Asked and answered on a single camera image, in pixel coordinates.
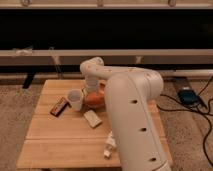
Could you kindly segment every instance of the black cable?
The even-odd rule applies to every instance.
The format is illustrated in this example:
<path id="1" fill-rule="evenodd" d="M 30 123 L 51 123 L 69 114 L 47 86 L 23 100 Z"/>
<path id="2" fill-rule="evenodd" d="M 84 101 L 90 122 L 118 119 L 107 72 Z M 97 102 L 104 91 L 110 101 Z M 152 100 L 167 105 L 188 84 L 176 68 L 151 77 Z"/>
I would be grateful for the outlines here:
<path id="1" fill-rule="evenodd" d="M 199 105 L 199 104 L 198 104 L 197 107 L 196 107 L 197 110 L 195 110 L 195 109 L 193 109 L 194 107 L 188 107 L 188 106 L 186 106 L 186 105 L 183 105 L 181 102 L 179 102 L 178 100 L 176 100 L 175 98 L 173 98 L 173 97 L 171 97 L 171 96 L 168 96 L 168 95 L 166 95 L 166 94 L 161 94 L 161 96 L 167 97 L 167 98 L 169 98 L 169 99 L 175 101 L 176 103 L 178 103 L 179 105 L 183 106 L 183 107 L 186 108 L 186 109 L 164 109 L 164 108 L 160 107 L 159 105 L 157 105 L 157 107 L 158 107 L 160 110 L 166 111 L 166 112 L 188 111 L 188 112 L 196 113 L 196 114 L 198 114 L 198 115 L 204 117 L 204 118 L 207 120 L 207 122 L 208 122 L 208 124 L 209 124 L 209 129 L 208 129 L 207 133 L 205 134 L 205 136 L 204 136 L 204 138 L 203 138 L 203 143 L 202 143 L 202 145 L 203 145 L 203 152 L 204 152 L 204 154 L 205 154 L 205 156 L 206 156 L 206 158 L 207 158 L 209 164 L 213 167 L 213 162 L 211 161 L 211 159 L 210 159 L 210 157 L 209 157 L 209 155 L 208 155 L 208 153 L 207 153 L 207 150 L 206 150 L 206 141 L 207 141 L 209 135 L 210 135 L 211 132 L 212 132 L 212 123 L 211 123 L 210 119 L 209 119 L 207 116 L 213 116 L 212 114 L 210 114 L 210 111 L 211 111 L 211 101 L 213 101 L 213 98 L 211 98 L 211 99 L 208 100 L 208 111 L 207 111 L 207 112 L 202 112 L 202 111 L 200 111 L 200 109 L 198 108 L 198 105 Z"/>
<path id="2" fill-rule="evenodd" d="M 209 124 L 209 129 L 208 129 L 207 133 L 205 134 L 205 136 L 203 138 L 203 151 L 204 151 L 204 154 L 205 154 L 207 160 L 209 161 L 209 163 L 213 167 L 213 162 L 209 158 L 209 155 L 208 155 L 207 150 L 206 150 L 206 142 L 207 142 L 207 139 L 208 139 L 209 135 L 212 132 L 212 123 L 211 123 L 210 119 L 206 115 L 202 115 L 202 116 L 207 120 L 207 122 Z"/>
<path id="3" fill-rule="evenodd" d="M 212 80 L 213 80 L 213 76 L 209 79 L 207 84 L 201 89 L 201 91 L 198 93 L 198 96 L 200 96 L 203 93 L 203 91 L 209 86 L 209 84 L 212 82 Z"/>
<path id="4" fill-rule="evenodd" d="M 181 102 L 179 102 L 179 101 L 176 100 L 175 98 L 173 98 L 173 97 L 171 97 L 171 96 L 168 96 L 168 95 L 166 95 L 166 94 L 161 94 L 160 96 L 167 97 L 167 98 L 169 98 L 169 99 L 175 101 L 175 102 L 178 103 L 180 106 L 185 107 L 186 109 L 188 109 L 188 110 L 191 111 L 191 112 L 194 112 L 194 113 L 197 113 L 197 114 L 205 114 L 205 115 L 208 115 L 208 116 L 213 116 L 213 115 L 210 114 L 210 113 L 204 113 L 204 112 L 199 112 L 199 111 L 197 111 L 197 110 L 194 110 L 194 109 L 193 109 L 194 107 L 189 107 L 189 106 L 183 105 Z M 161 108 L 161 109 L 164 110 L 164 111 L 170 111 L 170 112 L 171 112 L 170 109 L 164 109 L 164 108 Z"/>

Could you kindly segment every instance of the beige object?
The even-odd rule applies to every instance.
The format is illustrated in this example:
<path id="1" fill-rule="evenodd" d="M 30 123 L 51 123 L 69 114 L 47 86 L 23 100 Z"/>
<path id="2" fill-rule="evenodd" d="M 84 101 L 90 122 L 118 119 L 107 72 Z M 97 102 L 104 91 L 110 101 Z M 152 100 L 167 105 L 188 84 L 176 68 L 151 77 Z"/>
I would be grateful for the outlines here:
<path id="1" fill-rule="evenodd" d="M 113 153 L 113 151 L 115 151 L 115 149 L 116 149 L 116 142 L 111 131 L 106 139 L 106 145 L 104 149 L 104 158 L 110 159 L 111 154 Z"/>
<path id="2" fill-rule="evenodd" d="M 97 114 L 93 110 L 89 110 L 84 113 L 84 117 L 92 128 L 95 128 L 102 123 L 102 120 L 97 116 Z"/>
<path id="3" fill-rule="evenodd" d="M 103 147 L 111 131 L 105 110 L 96 111 L 103 120 L 98 129 L 88 129 L 82 116 L 72 108 L 66 108 L 59 118 L 49 114 L 56 99 L 66 96 L 70 89 L 83 87 L 83 80 L 46 81 L 17 161 L 18 169 L 120 166 L 117 152 L 113 153 L 110 160 L 103 157 Z M 161 143 L 172 164 L 155 102 L 150 101 L 148 107 Z"/>

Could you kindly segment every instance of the screw hole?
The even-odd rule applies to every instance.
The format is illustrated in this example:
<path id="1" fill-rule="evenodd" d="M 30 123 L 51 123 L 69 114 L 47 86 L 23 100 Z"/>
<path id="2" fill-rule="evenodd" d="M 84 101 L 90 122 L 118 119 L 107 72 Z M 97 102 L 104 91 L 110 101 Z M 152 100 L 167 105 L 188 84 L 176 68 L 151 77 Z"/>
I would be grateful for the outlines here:
<path id="1" fill-rule="evenodd" d="M 147 131 L 147 129 L 146 128 L 141 128 L 140 131 L 141 132 L 145 132 L 145 131 Z"/>
<path id="2" fill-rule="evenodd" d="M 150 162 L 155 162 L 157 159 L 155 157 L 149 159 Z"/>
<path id="3" fill-rule="evenodd" d="M 131 103 L 136 104 L 136 103 L 138 103 L 138 101 L 137 100 L 132 100 Z"/>

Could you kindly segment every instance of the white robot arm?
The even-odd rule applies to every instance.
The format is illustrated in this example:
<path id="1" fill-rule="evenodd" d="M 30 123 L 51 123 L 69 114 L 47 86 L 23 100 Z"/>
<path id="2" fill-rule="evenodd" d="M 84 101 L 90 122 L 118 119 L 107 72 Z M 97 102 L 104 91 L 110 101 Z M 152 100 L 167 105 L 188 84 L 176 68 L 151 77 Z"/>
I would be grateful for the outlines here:
<path id="1" fill-rule="evenodd" d="M 105 103 L 123 171 L 170 171 L 169 163 L 148 111 L 147 101 L 163 89 L 153 70 L 107 67 L 101 58 L 80 66 L 86 90 L 98 90 L 98 79 L 108 79 Z"/>

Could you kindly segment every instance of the dark object on table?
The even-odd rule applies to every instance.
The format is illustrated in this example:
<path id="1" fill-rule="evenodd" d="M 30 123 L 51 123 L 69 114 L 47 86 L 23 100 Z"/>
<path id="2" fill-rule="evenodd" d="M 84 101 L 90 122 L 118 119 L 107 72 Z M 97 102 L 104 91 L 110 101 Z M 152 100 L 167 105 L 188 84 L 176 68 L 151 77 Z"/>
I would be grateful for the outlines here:
<path id="1" fill-rule="evenodd" d="M 58 117 L 68 104 L 69 102 L 62 97 L 60 101 L 51 109 L 50 113 Z"/>

